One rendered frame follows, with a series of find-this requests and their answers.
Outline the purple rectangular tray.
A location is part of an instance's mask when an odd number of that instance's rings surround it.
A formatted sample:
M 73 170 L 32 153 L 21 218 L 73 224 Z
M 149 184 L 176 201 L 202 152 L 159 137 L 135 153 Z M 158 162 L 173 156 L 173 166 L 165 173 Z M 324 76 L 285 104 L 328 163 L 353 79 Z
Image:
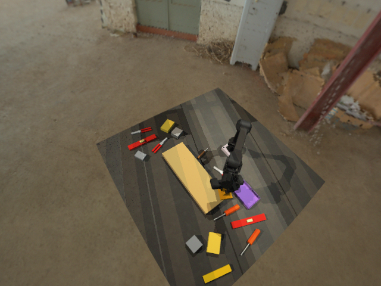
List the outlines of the purple rectangular tray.
M 234 194 L 239 200 L 241 200 L 242 204 L 247 209 L 252 207 L 260 199 L 256 192 L 245 181 L 243 185 L 241 185 L 238 190 L 234 192 Z

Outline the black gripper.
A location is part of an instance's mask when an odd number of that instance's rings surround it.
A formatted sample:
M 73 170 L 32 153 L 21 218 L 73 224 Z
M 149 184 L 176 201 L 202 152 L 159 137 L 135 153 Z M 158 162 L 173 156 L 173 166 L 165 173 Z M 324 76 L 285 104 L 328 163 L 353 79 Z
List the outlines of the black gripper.
M 240 186 L 243 185 L 244 181 L 242 179 L 242 175 L 235 175 L 234 176 L 235 182 L 239 183 Z M 217 178 L 210 179 L 210 183 L 212 186 L 212 189 L 220 189 L 222 191 L 222 187 L 220 186 L 221 179 L 218 180 Z

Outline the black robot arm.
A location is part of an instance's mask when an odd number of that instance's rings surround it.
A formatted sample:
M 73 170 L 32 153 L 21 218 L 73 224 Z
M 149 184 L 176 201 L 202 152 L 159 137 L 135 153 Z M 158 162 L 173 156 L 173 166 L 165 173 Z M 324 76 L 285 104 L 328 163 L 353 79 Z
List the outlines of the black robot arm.
M 235 192 L 240 187 L 239 183 L 235 182 L 234 175 L 238 175 L 242 168 L 242 149 L 246 139 L 246 135 L 252 128 L 251 122 L 238 120 L 236 124 L 236 134 L 229 139 L 227 150 L 230 152 L 224 166 L 224 173 L 221 178 L 220 186 L 227 189 L 227 192 Z M 238 171 L 236 170 L 238 168 Z

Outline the orange-handled awl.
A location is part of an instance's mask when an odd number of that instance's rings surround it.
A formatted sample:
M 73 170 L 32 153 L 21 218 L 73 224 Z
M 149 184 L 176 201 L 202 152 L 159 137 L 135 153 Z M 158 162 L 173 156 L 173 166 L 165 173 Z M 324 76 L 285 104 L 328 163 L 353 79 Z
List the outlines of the orange-handled awl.
M 253 232 L 253 234 L 251 235 L 251 237 L 248 239 L 248 245 L 247 245 L 247 247 L 249 246 L 249 245 L 252 245 L 253 244 L 253 242 L 256 240 L 256 238 L 257 238 L 257 236 L 260 234 L 260 230 L 258 230 L 258 229 L 256 229 L 254 232 Z M 245 249 L 244 249 L 244 251 L 246 250 L 246 248 L 247 247 L 245 247 Z M 244 253 L 244 251 L 241 253 L 241 255 Z
M 223 215 L 226 215 L 226 216 L 227 216 L 227 215 L 229 215 L 229 214 L 231 214 L 231 213 L 237 211 L 238 209 L 239 209 L 239 205 L 237 204 L 237 205 L 235 205 L 235 206 L 233 206 L 233 207 L 227 209 L 226 211 L 224 211 L 224 214 L 223 214 Z M 222 215 L 221 215 L 221 216 L 222 216 Z M 214 220 L 220 218 L 221 216 L 215 218 Z

